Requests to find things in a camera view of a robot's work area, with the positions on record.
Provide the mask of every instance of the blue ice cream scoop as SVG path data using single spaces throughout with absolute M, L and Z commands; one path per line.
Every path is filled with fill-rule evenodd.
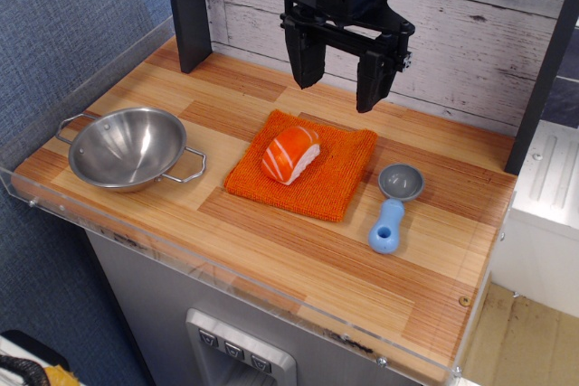
M 416 199 L 422 193 L 424 177 L 415 167 L 396 163 L 378 175 L 378 186 L 388 199 L 383 202 L 380 217 L 368 234 L 368 243 L 378 253 L 392 253 L 400 244 L 403 202 Z

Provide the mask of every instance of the scoop handle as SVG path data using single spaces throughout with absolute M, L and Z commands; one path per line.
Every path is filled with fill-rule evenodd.
M 392 253 L 400 244 L 400 221 L 404 205 L 397 199 L 387 199 L 380 208 L 380 217 L 368 234 L 370 247 L 378 253 Z

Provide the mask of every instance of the appliance buttons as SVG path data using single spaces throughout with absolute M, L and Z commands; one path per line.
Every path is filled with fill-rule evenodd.
M 261 357 L 252 354 L 252 365 L 254 368 L 257 368 L 261 372 L 271 373 L 271 363 L 262 359 Z
M 235 359 L 237 359 L 239 361 L 242 361 L 245 359 L 244 355 L 243 355 L 243 349 L 241 347 L 238 347 L 237 345 L 233 345 L 231 343 L 225 342 L 225 351 L 231 357 L 234 357 Z
M 217 336 L 214 334 L 210 334 L 203 329 L 199 329 L 199 336 L 201 337 L 201 341 L 209 345 L 210 347 L 217 347 L 219 343 L 217 342 Z

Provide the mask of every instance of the black metal post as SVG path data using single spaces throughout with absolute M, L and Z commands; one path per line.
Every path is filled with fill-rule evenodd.
M 579 16 L 579 0 L 564 0 L 505 171 L 519 174 Z
M 171 0 L 171 8 L 181 71 L 190 72 L 212 52 L 205 0 Z

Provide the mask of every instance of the gray fabric wall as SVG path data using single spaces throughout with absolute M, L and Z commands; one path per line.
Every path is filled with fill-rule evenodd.
M 0 0 L 0 165 L 13 170 L 173 32 L 169 0 Z M 89 385 L 145 384 L 81 230 L 0 191 L 0 332 Z

